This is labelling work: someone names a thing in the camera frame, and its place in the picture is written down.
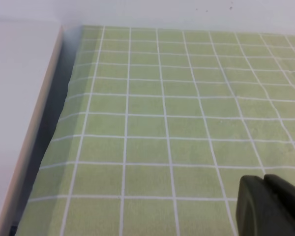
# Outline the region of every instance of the white grid line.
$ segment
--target white grid line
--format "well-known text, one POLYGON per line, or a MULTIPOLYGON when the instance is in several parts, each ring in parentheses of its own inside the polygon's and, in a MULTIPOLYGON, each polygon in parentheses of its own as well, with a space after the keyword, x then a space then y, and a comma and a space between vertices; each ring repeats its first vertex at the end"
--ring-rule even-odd
MULTIPOLYGON (((223 76, 224 76, 224 78, 225 78, 224 70, 223 70, 223 68, 222 68, 222 65, 221 65, 220 59, 219 59, 219 57, 217 56, 217 53, 216 53, 216 50, 215 50, 215 46, 214 46, 214 44, 213 44, 213 41, 212 41, 212 37, 211 37, 210 32, 209 32, 208 35, 209 35, 210 41, 211 41, 211 43, 212 43, 212 48, 213 48, 214 54, 215 54, 215 56, 216 56, 217 62, 218 62, 218 64, 219 64, 219 67, 222 69, 221 71, 222 71, 223 76)), ((234 96, 234 93, 233 93, 233 91, 231 90, 231 87, 230 87, 229 84, 228 84, 228 86, 229 86, 229 90, 232 92, 232 94, 233 94, 233 96, 234 96)), ((209 137, 210 134, 209 134, 208 126, 207 126, 207 121, 206 121, 205 118, 204 118, 204 121, 205 121, 205 127, 206 127, 206 131, 207 131, 208 138, 210 138, 210 137, 209 137)), ((210 141, 209 143, 210 143, 210 148, 211 148, 211 152, 212 152, 212 156, 213 156, 214 164, 215 164, 215 166, 216 166, 217 175, 218 175, 218 178, 219 178, 219 181, 220 181, 220 184, 221 184, 222 193, 223 193, 223 196, 224 196, 224 199, 225 199, 225 206, 226 206, 226 211, 227 211, 227 214, 228 214, 228 218, 229 218, 229 221, 230 221, 230 224, 231 224, 232 230, 233 230, 233 235, 236 236, 236 235, 237 235, 236 227, 235 227, 235 224, 234 224, 234 222, 233 222, 232 215, 231 215, 230 205, 228 204, 228 201, 226 200, 226 197, 227 197, 227 196, 226 196, 226 191, 225 191, 224 184, 223 184, 223 180, 222 180, 222 177, 221 177, 221 174, 220 174, 220 170, 219 170, 219 168, 218 168, 218 164, 217 164, 217 161, 216 161, 216 158, 215 158, 215 154, 214 154, 214 149, 213 149, 212 141, 210 141)))
POLYGON ((176 190, 175 190, 175 183, 174 183, 173 161, 172 161, 172 153, 171 153, 171 144, 170 144, 170 139, 169 139, 167 116, 166 116, 167 112, 166 112, 166 106, 165 106, 165 91, 164 91, 164 83, 163 83, 163 75, 162 75, 161 56, 159 53, 158 29, 156 29, 155 32, 156 32, 156 45, 157 45, 158 64, 159 64, 158 66, 159 66, 159 74, 160 74, 161 89, 162 89, 162 101, 163 101, 164 122, 165 122, 165 131, 166 131, 166 140, 167 140, 168 162, 170 165, 172 196, 173 196, 175 224, 176 224, 176 235, 180 236, 177 201, 176 201, 176 190))
MULTIPOLYGON (((127 96, 127 94, 123 93, 99 93, 99 92, 93 92, 92 95, 102 95, 102 96, 127 96)), ((65 102, 68 100, 75 98, 75 97, 81 97, 85 95, 90 95, 89 92, 81 93, 73 96, 69 96, 66 98, 65 102)), ((158 97, 162 98, 162 95, 147 95, 147 94, 129 94, 129 97, 158 97)), ((172 96, 172 95, 165 95, 165 98, 198 98, 196 96, 172 96)), ((225 98, 232 98, 233 96, 200 96, 201 99, 225 99, 225 98)), ((236 96, 238 99, 246 99, 246 100, 256 100, 256 101, 273 101, 273 102, 294 102, 295 100, 282 100, 282 99, 267 99, 267 98, 256 98, 256 97, 242 97, 242 96, 236 96)))
POLYGON ((251 136, 250 130, 249 130, 247 124, 246 124, 245 119, 243 118, 243 114, 242 114, 242 111, 241 111, 241 108, 240 108, 239 102, 238 102, 238 100, 237 100, 237 97, 235 96, 235 93, 234 93, 234 91, 233 91, 233 89, 232 89, 232 87, 231 87, 231 85, 230 85, 230 83, 229 83, 229 81, 228 81, 228 78, 227 78, 227 76, 226 76, 226 74, 225 74, 225 71, 224 71, 223 66, 222 66, 222 64, 221 64, 221 61, 220 61, 219 57, 218 57, 217 54, 216 54, 215 45, 213 44, 212 37, 211 37, 211 34, 210 34, 210 33, 209 33, 209 36, 210 36, 210 39, 211 39, 211 42, 212 42, 213 51, 214 51, 214 53, 215 53, 215 55, 216 55, 216 59, 217 59, 217 62, 218 62, 218 64, 219 64, 220 68, 221 68, 221 71, 222 71, 223 77, 224 77, 224 79, 225 79, 225 82, 227 83, 227 86, 228 86, 229 90, 231 91, 232 96, 233 96, 234 99, 235 99, 235 103, 236 103, 236 106, 237 106, 237 109, 238 109, 238 112, 239 112, 239 116, 240 116, 241 122, 242 122, 242 124, 243 124, 244 127, 245 127, 245 130, 246 130, 246 132, 247 132, 248 138, 249 138, 249 140, 250 140, 250 142, 251 142, 252 148, 253 148, 253 150, 254 150, 254 152, 255 152, 255 154, 256 154, 257 160, 258 160, 258 162, 259 162, 259 165, 261 166, 261 168, 262 168, 262 172, 263 172, 263 174, 265 175, 265 174, 266 174, 266 171, 265 171, 265 169, 264 169, 264 166, 263 166, 263 164, 262 164, 262 161, 261 161, 260 155, 259 155, 259 153, 258 153, 258 151, 257 151, 256 145, 255 145, 255 143, 254 143, 254 141, 253 141, 253 138, 252 138, 252 136, 251 136))
MULTIPOLYGON (((78 115, 84 115, 85 112, 77 112, 70 115, 67 115, 65 117, 61 117, 58 122, 63 121, 67 118, 70 118, 72 116, 78 116, 78 115)), ((89 112, 88 114, 91 115, 109 115, 109 116, 125 116, 125 113, 109 113, 109 112, 89 112)), ((153 115, 153 114, 127 114, 130 117, 164 117, 164 115, 153 115)), ((230 120, 269 120, 269 121, 275 121, 275 120, 289 120, 289 121, 295 121, 295 118, 255 118, 255 117, 210 117, 210 116, 180 116, 180 115, 167 115, 167 117, 170 118, 208 118, 208 119, 230 119, 230 120)))
POLYGON ((285 39, 286 39, 286 41, 289 43, 289 46, 291 47, 291 49, 294 51, 294 53, 295 53, 295 47, 291 44, 291 42, 290 42, 290 40, 286 37, 286 35, 285 35, 285 39))
MULTIPOLYGON (((87 62, 82 64, 75 64, 73 68, 77 68, 80 66, 86 66, 86 65, 124 65, 128 66, 127 63, 114 63, 114 62, 87 62)), ((130 64, 130 66, 147 66, 147 67, 158 67, 157 64, 130 64)), ((183 65, 162 65, 162 67, 168 67, 168 68, 189 68, 189 66, 183 66, 183 65)), ((192 66, 193 69, 209 69, 209 70, 220 70, 219 67, 206 67, 206 66, 192 66)), ((228 70, 242 70, 242 71, 250 71, 250 69, 247 68, 240 68, 240 67, 224 67, 224 69, 228 70)), ((276 69, 255 69, 255 71, 269 71, 269 72, 277 72, 277 71, 286 71, 286 72, 295 72, 295 70, 276 70, 276 69)))
MULTIPOLYGON (((98 50, 82 50, 78 54, 83 54, 83 53, 94 53, 98 52, 98 50)), ((121 51, 121 50, 101 50, 101 52, 104 53, 122 53, 122 54, 128 54, 128 51, 121 51)), ((131 51, 131 54, 152 54, 152 55, 157 55, 157 53, 154 52, 146 52, 146 51, 131 51)), ((160 53, 160 55, 171 55, 171 56, 187 56, 186 53, 160 53)), ((214 54, 189 54, 190 56, 201 56, 201 57, 212 57, 214 58, 214 54)), ((232 55, 217 55, 220 58, 244 58, 244 56, 232 56, 232 55)), ((247 58, 277 58, 281 59, 280 57, 275 57, 275 56, 247 56, 247 58)), ((295 60, 295 58, 284 58, 288 60, 295 60)))
MULTIPOLYGON (((39 202, 51 199, 59 199, 59 198, 67 198, 67 195, 54 195, 54 196, 46 196, 41 198, 32 198, 29 199, 28 202, 39 202)), ((121 199, 120 195, 83 195, 83 194, 75 194, 71 195, 71 198, 95 198, 95 199, 121 199)), ((144 199, 144 200, 180 200, 180 201, 224 201, 224 198, 193 198, 193 197, 158 197, 158 196, 124 196, 125 199, 144 199)), ((235 202, 237 198, 227 198, 227 201, 235 202)))
POLYGON ((119 216, 119 236, 123 234, 123 209, 124 209, 124 192, 125 192, 125 176, 126 176, 126 158, 127 158, 127 135, 128 135, 128 108, 129 108, 129 78, 130 78, 130 48, 131 48, 131 28, 129 29, 129 51, 128 51, 128 71, 127 71, 127 97, 125 108, 125 122, 124 122, 124 142, 123 142, 123 163, 122 163, 122 180, 121 180, 121 202, 120 202, 120 216, 119 216))
MULTIPOLYGON (((83 38, 82 39, 83 42, 87 42, 87 41, 97 41, 97 39, 93 39, 93 38, 83 38)), ((104 41, 112 41, 112 42, 128 42, 128 39, 108 39, 105 38, 104 41)), ((143 43, 156 43, 156 40, 135 40, 132 39, 132 42, 143 42, 143 43)), ((173 44, 184 44, 184 42, 177 42, 177 41, 159 41, 159 43, 173 43, 173 44)), ((186 42, 187 44, 202 44, 202 45, 211 45, 210 42, 186 42)), ((229 45, 229 46, 238 46, 238 44, 236 43, 214 43, 215 45, 229 45)), ((265 47, 266 45, 261 45, 261 44, 247 44, 247 43, 243 43, 242 46, 249 46, 249 47, 265 47)), ((271 48, 288 48, 290 49, 290 47, 288 46, 273 46, 273 45, 269 45, 269 47, 271 48)))
MULTIPOLYGON (((236 37, 236 40, 237 40, 237 42, 238 42, 238 44, 239 44, 239 47, 240 47, 241 51, 243 52, 243 49, 242 49, 242 47, 241 47, 241 44, 240 44, 239 39, 238 39, 238 37, 237 37, 237 34, 235 34, 235 37, 236 37)), ((254 74, 255 78, 257 79, 258 83, 260 83, 260 80, 258 79, 258 76, 256 75, 255 71, 253 70, 253 68, 252 68, 252 66, 251 66, 251 64, 250 64, 250 62, 249 62, 249 60, 248 60, 247 58, 246 58, 246 61, 247 61, 248 65, 249 65, 249 67, 250 67, 252 73, 254 74)), ((261 87, 263 88, 263 90, 265 91, 265 95, 266 95, 267 99, 269 100, 271 106, 274 108, 274 110, 275 110, 277 116, 280 118, 280 123, 281 123, 281 125, 282 125, 282 128, 285 130, 286 134, 287 134, 288 137, 289 137, 289 140, 290 140, 291 144, 293 145, 293 147, 294 147, 294 149, 295 149, 295 142, 293 141, 293 139, 292 139, 292 137, 291 137, 289 131, 288 131, 287 128, 285 127, 285 125, 284 125, 284 123, 283 123, 283 121, 282 121, 282 118, 281 118, 281 116, 280 116, 280 113, 278 112, 278 110, 277 110, 276 107, 274 106, 273 102, 270 100, 269 94, 268 94, 267 90, 265 89, 265 87, 264 87, 261 83, 260 83, 260 86, 261 86, 261 87)))
MULTIPOLYGON (((75 84, 78 81, 82 80, 88 80, 92 77, 82 77, 79 79, 72 80, 68 83, 69 86, 72 86, 72 84, 75 84)), ((103 76, 97 76, 97 79, 105 79, 105 80, 127 80, 127 78, 117 78, 117 77, 103 77, 103 76)), ((152 81, 152 82, 158 82, 159 79, 129 79, 133 81, 152 81)), ((192 80, 167 80, 163 79, 164 82, 178 82, 178 83, 194 83, 192 80)), ((220 81, 196 81, 197 84, 217 84, 217 85, 225 85, 226 82, 220 82, 220 81)), ((247 82, 247 81, 229 81, 230 84, 248 84, 248 85, 258 85, 257 82, 247 82)), ((269 86, 291 86, 289 83, 286 84, 274 84, 274 83, 262 83, 262 85, 269 85, 269 86)))
POLYGON ((291 83, 289 77, 287 76, 287 74, 285 73, 285 70, 282 69, 281 64, 279 63, 279 61, 277 60, 277 58, 273 55, 272 51, 270 50, 269 46, 266 44, 265 40, 262 38, 261 34, 259 34, 261 40, 264 42, 264 44, 266 45, 266 47, 268 48, 271 56, 273 57, 273 59, 275 60, 275 63, 279 66, 280 71, 282 71, 282 73, 284 74, 284 77, 287 79, 287 81, 289 82, 289 84, 294 88, 295 90, 295 86, 291 83))
MULTIPOLYGON (((50 142, 57 142, 69 138, 81 137, 79 134, 67 135, 60 138, 51 139, 50 142)), ((94 138, 114 138, 114 139, 124 139, 124 136, 118 135, 100 135, 100 134, 84 134, 84 137, 94 137, 94 138)), ((127 136, 128 139, 167 139, 167 137, 151 137, 151 136, 127 136)), ((208 141, 208 138, 188 138, 188 137, 169 137, 169 139, 175 140, 193 140, 193 141, 208 141)), ((213 139, 212 141, 223 141, 223 142, 250 142, 250 139, 213 139)), ((253 139, 254 142, 260 143, 282 143, 282 144, 292 144, 295 141, 284 141, 284 140, 264 140, 264 139, 253 139)))
MULTIPOLYGON (((65 166, 70 164, 75 164, 75 161, 66 161, 53 165, 41 166, 39 169, 49 169, 59 166, 65 166)), ((110 166, 123 166, 123 162, 101 162, 101 161, 78 161, 79 165, 110 165, 110 166)), ((141 163, 141 162, 126 162, 126 166, 160 166, 160 167, 169 167, 170 164, 167 163, 141 163)), ((173 167, 190 167, 190 168, 215 168, 215 165, 207 165, 207 164, 172 164, 173 167)), ((275 170, 275 169, 294 169, 295 166, 217 166, 219 169, 244 169, 244 170, 261 170, 264 168, 265 170, 275 170)))
MULTIPOLYGON (((99 49, 101 49, 101 47, 102 47, 103 38, 104 38, 104 30, 105 30, 105 27, 103 27, 102 38, 101 38, 101 41, 100 41, 99 49)), ((67 201, 66 201, 65 208, 64 208, 64 213, 63 213, 63 218, 62 218, 62 223, 61 223, 61 228, 60 228, 60 236, 64 235, 65 224, 66 224, 66 220, 67 220, 67 216, 68 216, 71 195, 72 195, 72 192, 73 192, 75 175, 76 175, 77 168, 78 168, 77 162, 79 161, 80 154, 81 154, 83 136, 84 136, 85 129, 86 129, 86 124, 87 124, 87 119, 88 119, 88 112, 89 112, 90 102, 91 102, 91 98, 92 98, 93 87, 94 87, 94 84, 95 84, 97 68, 98 68, 98 65, 95 66, 95 70, 94 70, 94 76, 93 76, 93 81, 92 81, 92 86, 91 86, 91 93, 90 93, 89 98, 88 98, 87 111, 86 111, 85 118, 84 118, 82 134, 81 134, 81 137, 80 137, 80 142, 79 142, 79 147, 78 147, 78 153, 77 153, 76 160, 75 160, 76 163, 74 164, 74 169, 73 169, 73 173, 72 173, 72 179, 71 179, 70 188, 69 188, 69 194, 68 194, 67 201)))

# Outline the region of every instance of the white wall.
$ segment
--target white wall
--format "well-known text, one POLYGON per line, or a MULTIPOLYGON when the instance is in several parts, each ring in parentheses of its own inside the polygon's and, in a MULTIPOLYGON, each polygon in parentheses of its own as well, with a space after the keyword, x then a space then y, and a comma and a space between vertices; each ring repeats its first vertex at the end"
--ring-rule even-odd
POLYGON ((295 33, 295 0, 0 0, 0 16, 96 25, 295 33))

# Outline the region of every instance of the green grid mat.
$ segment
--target green grid mat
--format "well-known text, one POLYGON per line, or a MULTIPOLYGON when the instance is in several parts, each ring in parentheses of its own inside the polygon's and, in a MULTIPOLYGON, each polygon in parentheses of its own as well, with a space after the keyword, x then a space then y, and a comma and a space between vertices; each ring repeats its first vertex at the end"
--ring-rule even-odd
POLYGON ((265 173, 295 185, 295 36, 86 26, 17 235, 237 235, 265 173))

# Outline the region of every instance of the white surface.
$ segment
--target white surface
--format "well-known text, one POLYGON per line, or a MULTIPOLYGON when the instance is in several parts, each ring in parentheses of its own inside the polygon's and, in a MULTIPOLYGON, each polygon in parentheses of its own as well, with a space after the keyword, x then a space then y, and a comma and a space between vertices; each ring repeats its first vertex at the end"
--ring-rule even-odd
POLYGON ((59 35, 57 23, 0 22, 0 214, 59 35))
POLYGON ((295 0, 0 0, 0 16, 57 19, 63 24, 295 34, 295 0))

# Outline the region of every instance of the black plastic object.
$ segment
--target black plastic object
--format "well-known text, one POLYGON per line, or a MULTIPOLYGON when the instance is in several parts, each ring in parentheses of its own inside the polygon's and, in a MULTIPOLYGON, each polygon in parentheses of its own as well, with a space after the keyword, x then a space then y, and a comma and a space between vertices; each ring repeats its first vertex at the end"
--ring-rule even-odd
POLYGON ((295 236, 295 187, 276 175, 240 179, 239 236, 295 236))

